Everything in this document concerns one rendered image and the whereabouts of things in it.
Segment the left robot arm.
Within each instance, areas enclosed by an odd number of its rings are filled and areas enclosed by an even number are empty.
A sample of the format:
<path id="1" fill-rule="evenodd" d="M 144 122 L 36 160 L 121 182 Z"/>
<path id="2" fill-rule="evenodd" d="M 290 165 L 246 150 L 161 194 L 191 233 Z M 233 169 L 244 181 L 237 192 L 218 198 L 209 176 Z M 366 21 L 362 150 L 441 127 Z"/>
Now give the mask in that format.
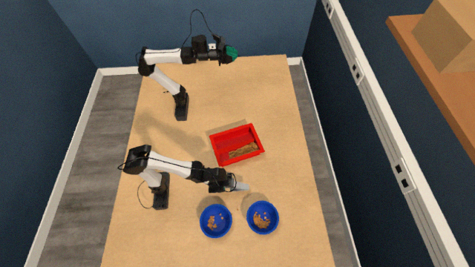
<path id="1" fill-rule="evenodd" d="M 216 41 L 216 52 L 218 49 L 222 50 L 226 43 L 226 38 L 215 34 L 213 39 Z M 174 97 L 176 103 L 174 113 L 175 117 L 186 116 L 188 93 L 186 93 L 186 89 L 182 85 L 179 85 L 168 78 L 167 75 L 156 66 L 156 63 L 179 63 L 190 65 L 197 63 L 197 58 L 198 61 L 209 60 L 209 51 L 206 37 L 204 35 L 192 36 L 191 45 L 192 47 L 182 47 L 180 50 L 179 48 L 175 50 L 148 50 L 145 46 L 142 47 L 142 55 L 140 55 L 139 58 L 139 75 L 152 78 L 166 88 Z"/>

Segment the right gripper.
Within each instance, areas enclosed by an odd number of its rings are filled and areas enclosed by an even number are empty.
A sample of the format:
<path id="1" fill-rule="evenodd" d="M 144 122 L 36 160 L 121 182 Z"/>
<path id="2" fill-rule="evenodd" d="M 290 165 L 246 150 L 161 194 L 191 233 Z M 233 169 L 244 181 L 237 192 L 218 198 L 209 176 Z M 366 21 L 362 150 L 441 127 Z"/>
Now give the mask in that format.
<path id="1" fill-rule="evenodd" d="M 217 186 L 217 183 L 216 182 L 211 182 L 209 184 L 206 184 L 209 186 L 209 189 L 208 189 L 208 192 L 209 193 L 220 193 L 220 192 L 224 192 L 224 190 L 226 189 L 224 186 L 221 186 L 221 189 L 219 186 Z"/>

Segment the blue bowl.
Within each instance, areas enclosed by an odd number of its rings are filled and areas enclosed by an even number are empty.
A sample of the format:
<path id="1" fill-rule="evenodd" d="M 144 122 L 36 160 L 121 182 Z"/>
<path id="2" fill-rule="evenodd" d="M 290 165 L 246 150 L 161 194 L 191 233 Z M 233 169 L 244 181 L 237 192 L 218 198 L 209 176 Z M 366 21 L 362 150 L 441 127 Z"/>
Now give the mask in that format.
<path id="1" fill-rule="evenodd" d="M 220 216 L 221 214 L 221 216 Z M 216 228 L 213 228 L 214 230 L 212 231 L 210 227 L 208 226 L 209 222 L 208 220 L 211 219 L 210 216 L 214 216 L 214 224 L 216 224 Z M 223 217 L 223 219 L 221 219 Z M 232 215 L 227 207 L 224 205 L 220 204 L 214 204 L 210 205 L 207 208 L 204 209 L 202 214 L 200 215 L 200 228 L 201 231 L 210 238 L 220 238 L 227 234 L 229 229 L 232 226 Z M 219 235 L 219 236 L 218 236 Z"/>
<path id="2" fill-rule="evenodd" d="M 255 212 L 257 212 L 257 214 Z M 264 212 L 266 212 L 266 214 L 264 214 Z M 253 220 L 253 217 L 254 217 L 255 214 L 257 216 L 260 214 L 260 218 L 263 219 L 263 221 L 266 221 L 266 219 L 270 220 L 270 223 L 268 223 L 269 225 L 266 226 L 267 229 L 265 229 L 265 228 L 259 229 L 260 227 L 255 225 L 255 222 Z M 264 219 L 264 217 L 266 217 L 266 219 Z M 276 207 L 272 203 L 261 200 L 261 201 L 254 202 L 253 204 L 250 205 L 250 207 L 249 207 L 249 209 L 246 213 L 246 220 L 247 220 L 247 223 L 248 223 L 249 227 L 255 233 L 262 234 L 262 235 L 270 234 L 278 226 L 279 214 L 278 214 L 278 211 L 277 211 Z M 268 221 L 266 221 L 266 223 L 267 222 Z"/>

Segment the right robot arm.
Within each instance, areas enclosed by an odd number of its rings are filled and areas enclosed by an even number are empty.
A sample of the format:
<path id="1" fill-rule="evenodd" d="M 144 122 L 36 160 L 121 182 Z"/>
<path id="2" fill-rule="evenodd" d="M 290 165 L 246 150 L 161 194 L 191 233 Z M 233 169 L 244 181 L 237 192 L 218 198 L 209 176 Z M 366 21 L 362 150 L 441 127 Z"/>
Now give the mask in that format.
<path id="1" fill-rule="evenodd" d="M 143 157 L 148 158 L 136 159 Z M 133 159 L 136 160 L 131 161 Z M 126 164 L 124 164 L 122 172 L 130 175 L 139 175 L 148 183 L 148 188 L 150 188 L 151 193 L 154 194 L 153 209 L 167 207 L 169 172 L 177 174 L 184 179 L 189 179 L 196 183 L 202 182 L 204 184 L 209 184 L 211 182 L 216 182 L 216 179 L 219 186 L 225 186 L 225 188 L 234 188 L 234 177 L 231 177 L 231 172 L 226 172 L 225 168 L 204 168 L 202 162 L 198 160 L 190 162 L 162 156 L 154 151 L 151 151 L 151 145 L 141 145 L 128 149 L 125 163 Z M 206 171 L 191 168 L 203 169 Z M 165 172 L 157 173 L 155 169 Z M 214 175 L 215 179 L 207 171 L 210 171 Z"/>

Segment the grey scoop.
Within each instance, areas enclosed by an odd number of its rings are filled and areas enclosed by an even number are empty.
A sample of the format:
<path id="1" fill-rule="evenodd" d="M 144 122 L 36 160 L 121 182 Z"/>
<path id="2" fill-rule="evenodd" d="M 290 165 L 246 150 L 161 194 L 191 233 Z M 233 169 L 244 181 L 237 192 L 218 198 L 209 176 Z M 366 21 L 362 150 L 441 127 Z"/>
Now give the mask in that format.
<path id="1" fill-rule="evenodd" d="M 235 181 L 234 181 L 234 187 L 235 187 Z M 233 189 L 234 188 L 229 188 L 229 191 L 231 191 Z M 245 191 L 245 190 L 249 190 L 249 184 L 236 181 L 236 187 L 233 191 Z"/>

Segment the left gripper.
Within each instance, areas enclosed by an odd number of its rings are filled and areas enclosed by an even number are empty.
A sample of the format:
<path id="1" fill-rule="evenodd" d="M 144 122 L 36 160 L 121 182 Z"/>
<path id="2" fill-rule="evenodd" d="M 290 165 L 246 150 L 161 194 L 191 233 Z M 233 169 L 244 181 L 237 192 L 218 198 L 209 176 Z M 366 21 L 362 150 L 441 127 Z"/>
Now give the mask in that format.
<path id="1" fill-rule="evenodd" d="M 218 54 L 217 54 L 218 52 Z M 218 61 L 219 66 L 232 63 L 238 57 L 238 51 L 232 46 L 224 45 L 223 50 L 209 49 L 210 61 Z"/>

